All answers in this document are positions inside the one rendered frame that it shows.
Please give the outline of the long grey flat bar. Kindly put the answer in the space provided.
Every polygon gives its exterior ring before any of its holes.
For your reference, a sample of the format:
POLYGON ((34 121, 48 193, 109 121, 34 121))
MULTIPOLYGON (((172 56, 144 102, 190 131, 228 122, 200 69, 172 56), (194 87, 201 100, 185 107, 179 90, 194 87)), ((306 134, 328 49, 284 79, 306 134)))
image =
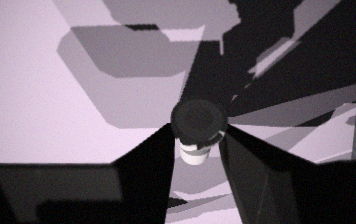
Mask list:
POLYGON ((354 136, 353 136, 353 146, 351 159, 356 159, 356 117, 355 117, 355 127, 354 127, 354 136))

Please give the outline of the white cylinder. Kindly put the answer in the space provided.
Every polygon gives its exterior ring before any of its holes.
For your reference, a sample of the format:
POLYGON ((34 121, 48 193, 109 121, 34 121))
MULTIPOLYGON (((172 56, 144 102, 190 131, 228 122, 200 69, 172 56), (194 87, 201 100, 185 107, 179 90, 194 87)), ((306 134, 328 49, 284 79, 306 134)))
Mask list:
POLYGON ((179 138, 180 155, 191 165, 201 164, 208 158, 211 148, 222 140, 228 127, 224 107, 203 100, 200 95, 180 100, 171 112, 170 121, 174 137, 179 138))

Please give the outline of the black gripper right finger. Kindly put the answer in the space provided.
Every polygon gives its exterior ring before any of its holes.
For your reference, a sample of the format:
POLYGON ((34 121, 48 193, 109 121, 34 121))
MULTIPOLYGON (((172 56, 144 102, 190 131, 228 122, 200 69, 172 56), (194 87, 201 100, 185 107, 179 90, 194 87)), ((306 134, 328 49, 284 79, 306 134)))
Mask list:
POLYGON ((356 160, 316 164, 228 124, 218 143, 242 224, 344 224, 356 160))

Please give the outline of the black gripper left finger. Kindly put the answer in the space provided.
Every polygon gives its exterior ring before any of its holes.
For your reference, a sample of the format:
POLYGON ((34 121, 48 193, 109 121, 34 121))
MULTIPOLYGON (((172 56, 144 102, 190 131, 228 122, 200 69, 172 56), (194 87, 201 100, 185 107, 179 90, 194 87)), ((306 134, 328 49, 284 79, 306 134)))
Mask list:
POLYGON ((167 123, 111 163, 0 163, 0 224, 165 224, 174 162, 167 123))

